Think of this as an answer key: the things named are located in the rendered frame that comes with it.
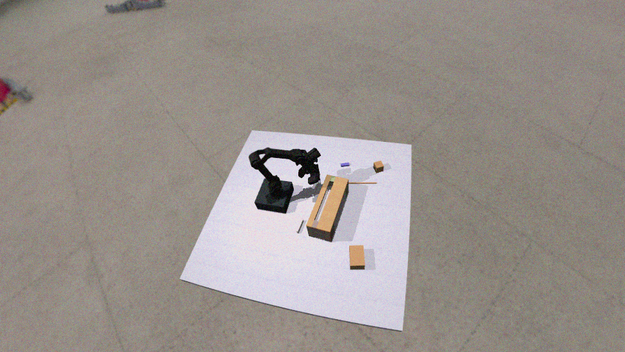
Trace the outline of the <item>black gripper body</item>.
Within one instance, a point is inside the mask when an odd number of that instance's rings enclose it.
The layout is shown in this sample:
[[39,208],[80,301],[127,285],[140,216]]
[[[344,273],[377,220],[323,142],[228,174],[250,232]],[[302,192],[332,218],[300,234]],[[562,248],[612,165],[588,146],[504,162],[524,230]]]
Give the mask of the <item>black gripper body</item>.
[[318,162],[318,159],[315,159],[314,161],[310,161],[310,162],[311,162],[310,166],[307,168],[303,168],[303,170],[304,171],[306,170],[307,173],[310,174],[311,177],[308,178],[308,183],[312,185],[318,182],[318,176],[315,173],[316,165],[314,164],[314,162]]

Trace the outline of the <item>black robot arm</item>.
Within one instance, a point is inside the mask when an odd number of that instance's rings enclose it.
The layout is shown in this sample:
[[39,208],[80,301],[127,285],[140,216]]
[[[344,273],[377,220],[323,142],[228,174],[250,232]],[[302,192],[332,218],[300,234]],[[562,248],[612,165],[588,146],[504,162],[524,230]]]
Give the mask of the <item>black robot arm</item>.
[[[262,159],[260,158],[260,154],[265,154]],[[264,148],[261,150],[256,150],[253,153],[249,154],[249,161],[251,166],[259,170],[262,175],[269,182],[268,188],[270,193],[270,199],[280,199],[282,196],[282,183],[280,182],[280,178],[277,175],[273,176],[270,171],[265,167],[265,162],[269,158],[279,158],[279,159],[289,159],[296,163],[296,165],[301,165],[302,167],[298,170],[298,176],[303,178],[305,174],[308,174],[307,171],[303,170],[303,168],[307,168],[310,166],[311,162],[320,157],[320,152],[313,148],[309,152],[301,149],[292,149],[292,150],[279,150],[274,148]]]

